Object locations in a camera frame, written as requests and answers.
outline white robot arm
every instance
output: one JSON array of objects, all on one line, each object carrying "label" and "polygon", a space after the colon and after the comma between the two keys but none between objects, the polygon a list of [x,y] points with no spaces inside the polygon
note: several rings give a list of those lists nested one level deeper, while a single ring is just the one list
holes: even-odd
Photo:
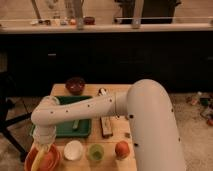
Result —
[{"label": "white robot arm", "polygon": [[128,115],[138,171],[186,171],[173,107],[165,89],[153,80],[141,80],[128,92],[59,105],[45,97],[32,113],[36,142],[55,140],[59,122],[100,116]]}]

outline bottle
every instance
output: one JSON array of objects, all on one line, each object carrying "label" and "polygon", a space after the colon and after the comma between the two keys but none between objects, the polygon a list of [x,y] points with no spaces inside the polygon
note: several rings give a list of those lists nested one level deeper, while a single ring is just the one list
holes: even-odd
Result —
[{"label": "bottle", "polygon": [[192,97],[190,104],[193,106],[196,105],[199,102],[201,95],[202,95],[202,92],[198,91],[197,94]]},{"label": "bottle", "polygon": [[64,0],[65,10],[66,10],[66,17],[68,19],[75,18],[75,9],[73,0]]},{"label": "bottle", "polygon": [[53,8],[53,18],[54,19],[60,19],[60,7],[59,7],[59,2],[57,0],[54,0],[53,1],[54,3],[54,8]]},{"label": "bottle", "polygon": [[203,112],[201,112],[201,116],[207,119],[211,119],[212,114],[213,114],[213,104],[210,104],[203,110]]}]

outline cup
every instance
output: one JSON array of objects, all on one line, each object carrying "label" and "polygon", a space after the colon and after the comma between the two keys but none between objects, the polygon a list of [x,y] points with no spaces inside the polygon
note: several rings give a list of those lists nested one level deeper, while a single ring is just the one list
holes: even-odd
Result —
[{"label": "cup", "polygon": [[93,144],[88,149],[88,158],[92,162],[100,162],[104,157],[104,148],[100,144]]}]

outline dark cabinet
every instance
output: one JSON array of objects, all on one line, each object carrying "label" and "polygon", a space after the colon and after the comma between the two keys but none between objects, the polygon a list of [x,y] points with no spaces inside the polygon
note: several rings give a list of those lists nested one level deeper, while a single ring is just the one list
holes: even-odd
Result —
[{"label": "dark cabinet", "polygon": [[8,71],[23,95],[48,95],[54,83],[154,79],[168,91],[212,91],[213,32],[0,35]]}]

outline green cutting board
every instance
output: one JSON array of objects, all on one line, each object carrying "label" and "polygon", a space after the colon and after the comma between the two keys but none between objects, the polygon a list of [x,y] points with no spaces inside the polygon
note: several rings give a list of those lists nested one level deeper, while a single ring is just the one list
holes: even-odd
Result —
[{"label": "green cutting board", "polygon": [[[75,103],[81,100],[89,99],[91,96],[57,96],[61,105]],[[79,137],[85,138],[88,137],[91,133],[91,119],[79,120],[78,128],[73,129],[73,124],[75,121],[67,121],[59,123],[56,125],[56,137],[65,138],[65,137]],[[30,134],[33,134],[35,126],[33,125]]]}]

